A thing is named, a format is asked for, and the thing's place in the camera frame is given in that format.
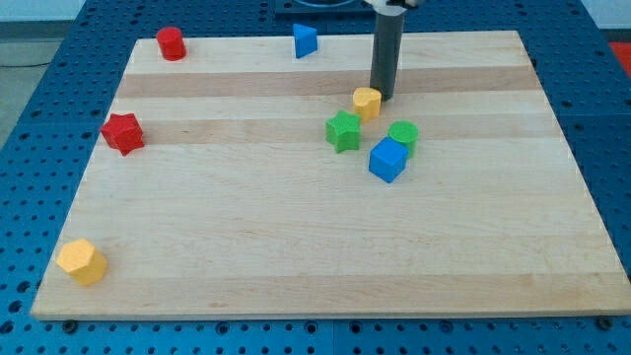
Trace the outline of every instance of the red block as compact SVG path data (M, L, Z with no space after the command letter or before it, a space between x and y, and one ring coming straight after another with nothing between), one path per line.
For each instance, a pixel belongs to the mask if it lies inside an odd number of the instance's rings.
M134 149L142 148L142 128L133 113L111 114L109 121L101 127L101 134L107 145L118 149L122 156L126 156Z
M156 35L162 56L167 60L180 60L186 55L186 47L181 31L175 27L167 27L158 31Z
M612 42L609 46L611 46L615 56L622 63L624 70L631 77L631 43Z

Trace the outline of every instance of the toy block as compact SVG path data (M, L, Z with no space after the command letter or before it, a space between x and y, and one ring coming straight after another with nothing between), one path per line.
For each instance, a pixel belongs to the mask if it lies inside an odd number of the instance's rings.
M358 88L353 93L355 113L362 116L362 123L379 116L382 107L382 93L373 88Z
M111 114L109 121L101 127L101 134L110 148L118 149L126 156L134 149L142 148L142 128L133 113Z
M186 46L178 28L166 27L159 30L156 34L156 40L165 59L175 61L186 56Z
M335 147L335 153L359 149L360 120L359 115L341 110L326 122L326 141Z
M105 256L85 239L63 246L55 262L82 286L100 281L107 270Z
M387 136L407 148L407 158L412 158L416 151L418 140L418 128L412 122L397 121L390 126Z
M406 160L407 148L386 137L371 150L368 170L391 183L405 169Z
M302 58L317 50L317 30L309 26L294 24L296 58Z

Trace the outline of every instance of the red star block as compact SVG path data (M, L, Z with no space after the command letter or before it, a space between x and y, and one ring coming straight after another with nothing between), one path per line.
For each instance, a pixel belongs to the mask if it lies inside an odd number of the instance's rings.
M101 133L107 145L118 149L123 157L132 150L145 146L142 128L133 113L111 114L109 121L101 127Z

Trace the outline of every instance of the red cylinder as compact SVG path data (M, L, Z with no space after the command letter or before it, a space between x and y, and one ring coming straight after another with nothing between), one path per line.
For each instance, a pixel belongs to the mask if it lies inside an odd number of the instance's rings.
M186 47L181 31L175 27L167 27L156 35L162 56L167 60L180 60L186 55Z

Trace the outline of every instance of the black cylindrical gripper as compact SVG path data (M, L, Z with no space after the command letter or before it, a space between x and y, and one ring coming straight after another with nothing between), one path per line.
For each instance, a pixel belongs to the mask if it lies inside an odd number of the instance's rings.
M373 39L370 86L382 93L382 101L388 101L394 95L398 52L403 34L405 10L402 8L393 10L377 13L377 25Z

